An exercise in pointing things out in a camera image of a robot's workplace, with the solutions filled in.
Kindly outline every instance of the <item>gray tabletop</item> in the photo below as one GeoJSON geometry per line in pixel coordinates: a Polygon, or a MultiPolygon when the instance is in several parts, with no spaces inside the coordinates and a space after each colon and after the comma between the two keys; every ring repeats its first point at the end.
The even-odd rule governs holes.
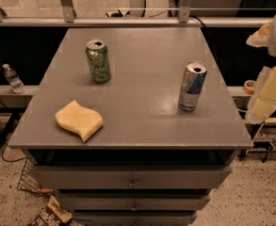
{"type": "Polygon", "coordinates": [[[20,149],[201,149],[252,146],[199,28],[69,29],[9,146],[20,149]],[[108,46],[111,79],[94,84],[85,54],[91,39],[108,46]],[[178,108],[185,65],[202,60],[208,74],[197,108],[178,108]],[[77,100],[104,126],[86,143],[57,124],[55,113],[77,100]]]}

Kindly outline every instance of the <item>silver can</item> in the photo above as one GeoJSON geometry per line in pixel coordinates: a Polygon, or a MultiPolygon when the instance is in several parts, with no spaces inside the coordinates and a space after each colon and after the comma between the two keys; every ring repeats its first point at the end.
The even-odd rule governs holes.
{"type": "Polygon", "coordinates": [[[110,79],[108,48],[102,40],[91,40],[86,48],[92,81],[104,83],[110,79]]]}
{"type": "Polygon", "coordinates": [[[204,62],[193,60],[188,62],[182,81],[178,106],[185,111],[196,108],[200,98],[203,82],[207,73],[204,62]]]}

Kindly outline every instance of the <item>sponge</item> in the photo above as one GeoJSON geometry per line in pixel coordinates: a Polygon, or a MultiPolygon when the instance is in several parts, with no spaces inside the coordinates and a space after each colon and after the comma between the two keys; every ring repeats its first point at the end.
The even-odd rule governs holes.
{"type": "Polygon", "coordinates": [[[57,123],[65,130],[78,134],[86,142],[103,125],[101,115],[73,100],[55,114],[57,123]]]}

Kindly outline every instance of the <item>speckled floor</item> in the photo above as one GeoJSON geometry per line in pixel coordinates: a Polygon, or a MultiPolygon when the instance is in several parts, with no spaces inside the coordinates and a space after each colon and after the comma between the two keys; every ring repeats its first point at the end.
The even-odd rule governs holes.
{"type": "MultiPolygon", "coordinates": [[[[276,128],[264,128],[258,140],[276,139],[276,128]]],[[[5,159],[24,155],[9,147],[5,159]]],[[[276,226],[276,153],[266,163],[263,154],[249,153],[232,163],[233,171],[211,191],[211,201],[198,212],[193,226],[276,226]]],[[[17,189],[24,161],[8,163],[0,155],[0,226],[22,226],[31,222],[48,202],[17,189]]]]}

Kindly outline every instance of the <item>drawer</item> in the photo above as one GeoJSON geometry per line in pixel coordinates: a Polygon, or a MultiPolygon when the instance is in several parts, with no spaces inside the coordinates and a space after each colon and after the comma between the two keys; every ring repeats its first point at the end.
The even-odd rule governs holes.
{"type": "Polygon", "coordinates": [[[122,211],[197,211],[209,202],[208,195],[162,193],[144,190],[99,191],[90,193],[56,194],[60,205],[67,210],[122,211]]]}
{"type": "Polygon", "coordinates": [[[231,168],[219,165],[34,166],[53,189],[217,188],[231,168]]]}
{"type": "Polygon", "coordinates": [[[189,212],[88,212],[73,213],[76,222],[86,225],[178,225],[187,226],[196,219],[196,213],[189,212]]]}

